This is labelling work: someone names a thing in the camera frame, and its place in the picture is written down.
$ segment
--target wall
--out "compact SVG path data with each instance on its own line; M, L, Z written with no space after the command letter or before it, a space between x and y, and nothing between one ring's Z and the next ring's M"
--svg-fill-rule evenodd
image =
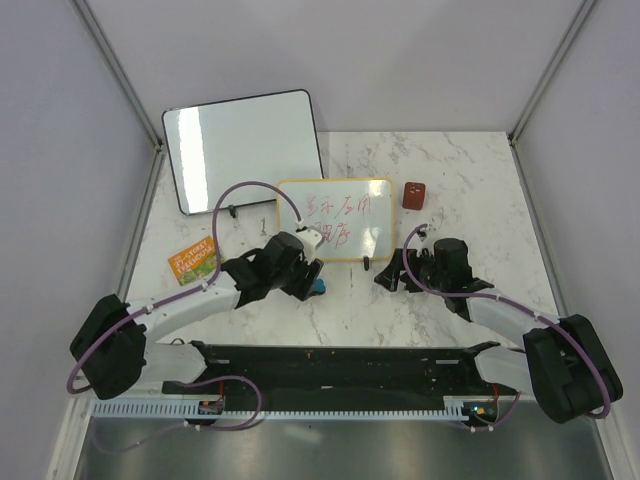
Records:
M113 291L152 151L65 0L0 16L0 469L44 478L68 345Z
M320 130L515 124L580 0L88 0L156 129L305 88Z
M518 147L569 304L591 318L622 378L616 410L633 459L640 447L638 19L636 0L600 3Z

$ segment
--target marble tabletop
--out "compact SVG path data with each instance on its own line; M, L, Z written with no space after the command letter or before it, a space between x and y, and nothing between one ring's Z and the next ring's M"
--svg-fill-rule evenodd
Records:
M474 274L505 295L540 311L555 312L551 289L504 133L319 133L327 178L389 177L396 183L396 244L418 224L432 225L430 241L465 240ZM407 181L426 184L421 211L401 207ZM219 218L225 258L262 247L277 232L275 203L238 209ZM178 287L167 259L211 232L211 215L185 216L178 209L169 162L158 181L129 299ZM415 239L412 246L420 246ZM213 344L308 346L471 346L507 342L449 312L444 301L423 293L390 293L373 282L387 265L326 263L320 277L327 293L299 302L271 292L254 303L175 332Z

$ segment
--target small whiteboard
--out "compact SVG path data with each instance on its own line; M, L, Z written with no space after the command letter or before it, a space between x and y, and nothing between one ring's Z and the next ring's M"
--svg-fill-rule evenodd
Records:
M388 178L284 180L278 187L300 210L305 225L318 228L326 261L390 258L395 248L394 191ZM296 217L278 198L278 227L293 233Z

